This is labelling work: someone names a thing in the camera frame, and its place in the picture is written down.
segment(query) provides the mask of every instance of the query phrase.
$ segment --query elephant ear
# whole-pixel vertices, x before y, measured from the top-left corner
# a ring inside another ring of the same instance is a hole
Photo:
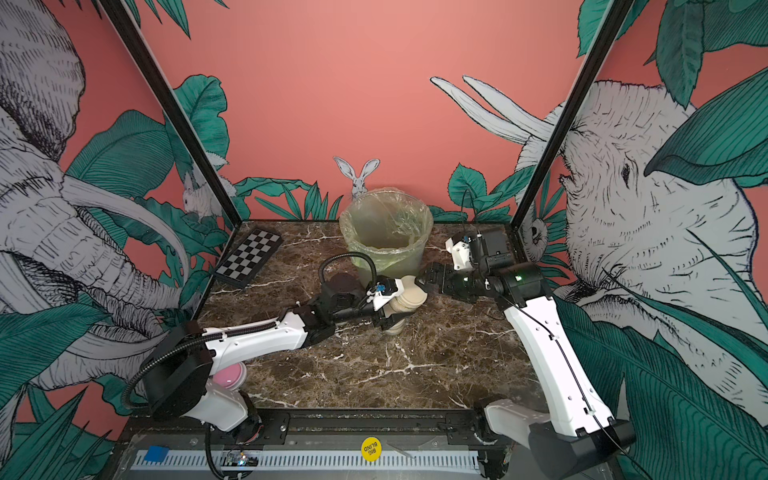
[[[74,133],[85,90],[82,63],[43,2],[0,2],[0,107],[54,161]]]

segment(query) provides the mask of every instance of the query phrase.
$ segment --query checkerboard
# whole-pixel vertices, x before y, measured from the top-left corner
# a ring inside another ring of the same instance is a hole
[[[226,259],[219,262],[214,277],[245,288],[282,242],[283,238],[277,233],[254,227],[246,239],[233,246]]]

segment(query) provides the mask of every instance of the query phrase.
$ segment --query blue block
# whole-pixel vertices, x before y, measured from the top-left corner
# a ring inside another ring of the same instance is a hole
[[[147,450],[147,454],[144,456],[145,462],[162,462],[168,455],[170,449],[168,447],[152,446]]]

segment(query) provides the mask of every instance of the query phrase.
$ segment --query pink cup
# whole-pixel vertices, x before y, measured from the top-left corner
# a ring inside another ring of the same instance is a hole
[[[245,363],[239,362],[219,370],[214,374],[214,383],[228,390],[237,390],[245,382],[247,376]]]

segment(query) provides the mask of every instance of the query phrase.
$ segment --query trash bin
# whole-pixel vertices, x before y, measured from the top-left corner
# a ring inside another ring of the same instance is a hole
[[[419,274],[433,224],[432,213],[421,200],[394,188],[372,190],[342,212],[339,224],[349,250],[370,256],[379,275]],[[367,285],[368,264],[357,258],[352,262]]]

